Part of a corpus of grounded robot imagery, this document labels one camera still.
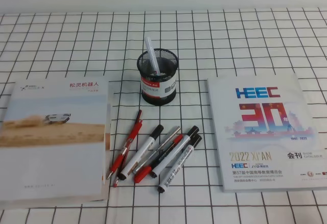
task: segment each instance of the metal mesh cup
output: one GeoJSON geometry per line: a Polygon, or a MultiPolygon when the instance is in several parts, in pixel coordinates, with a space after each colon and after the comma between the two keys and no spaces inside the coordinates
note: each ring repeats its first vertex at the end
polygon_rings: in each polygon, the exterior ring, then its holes
{"type": "Polygon", "coordinates": [[[154,49],[160,75],[152,68],[148,52],[142,53],[137,60],[137,68],[141,74],[142,97],[150,104],[161,106],[171,102],[176,96],[177,56],[167,49],[154,49]]]}

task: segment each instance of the book cover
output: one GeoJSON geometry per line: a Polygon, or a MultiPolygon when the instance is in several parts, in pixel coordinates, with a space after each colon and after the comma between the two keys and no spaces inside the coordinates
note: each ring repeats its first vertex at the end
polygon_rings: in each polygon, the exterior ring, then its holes
{"type": "Polygon", "coordinates": [[[0,132],[0,200],[100,195],[107,108],[103,77],[16,83],[0,132]]]}
{"type": "Polygon", "coordinates": [[[223,187],[327,187],[327,160],[296,75],[208,79],[223,187]]]}

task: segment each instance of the table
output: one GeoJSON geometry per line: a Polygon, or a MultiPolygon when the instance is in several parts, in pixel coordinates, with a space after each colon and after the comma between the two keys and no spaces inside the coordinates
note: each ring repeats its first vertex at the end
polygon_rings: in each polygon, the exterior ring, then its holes
{"type": "Polygon", "coordinates": [[[162,124],[200,128],[204,142],[165,194],[158,179],[131,179],[109,201],[0,211],[0,224],[316,224],[327,222],[327,191],[223,193],[205,80],[211,76],[298,75],[327,147],[327,8],[0,15],[0,120],[18,79],[107,76],[114,89],[116,155],[138,109],[136,145],[162,124]],[[139,94],[136,60],[144,36],[179,57],[177,95],[168,105],[139,94]]]}

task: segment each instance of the black marker cap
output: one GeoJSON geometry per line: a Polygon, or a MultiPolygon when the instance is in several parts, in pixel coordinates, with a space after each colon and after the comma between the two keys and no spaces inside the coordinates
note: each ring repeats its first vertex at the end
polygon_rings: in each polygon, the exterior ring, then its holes
{"type": "Polygon", "coordinates": [[[187,135],[189,136],[189,137],[192,137],[192,136],[194,136],[196,133],[198,133],[199,132],[199,128],[197,127],[197,126],[193,126],[190,130],[189,130],[189,132],[187,133],[187,135]]]}
{"type": "Polygon", "coordinates": [[[160,135],[160,133],[164,130],[164,127],[162,125],[158,125],[154,131],[151,133],[151,137],[156,140],[157,137],[160,135]]]}
{"type": "Polygon", "coordinates": [[[126,176],[124,176],[122,173],[118,174],[118,179],[121,181],[124,181],[126,179],[126,176]]]}
{"type": "Polygon", "coordinates": [[[157,174],[154,173],[153,171],[150,172],[149,175],[150,175],[152,178],[157,178],[157,177],[158,177],[157,174]]]}
{"type": "Polygon", "coordinates": [[[191,138],[191,142],[189,145],[191,145],[195,148],[201,140],[202,140],[202,137],[200,135],[196,134],[194,137],[191,138]]]}
{"type": "Polygon", "coordinates": [[[159,193],[164,193],[165,192],[165,190],[162,187],[160,187],[160,186],[158,186],[158,189],[157,190],[158,190],[159,193]]]}

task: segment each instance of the sand dune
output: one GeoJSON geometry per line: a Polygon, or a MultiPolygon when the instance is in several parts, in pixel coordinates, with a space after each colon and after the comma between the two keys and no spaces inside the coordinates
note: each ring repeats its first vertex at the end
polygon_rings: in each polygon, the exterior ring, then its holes
{"type": "Polygon", "coordinates": [[[0,147],[26,147],[103,142],[105,125],[64,123],[45,125],[43,118],[7,121],[0,132],[0,147]]]}

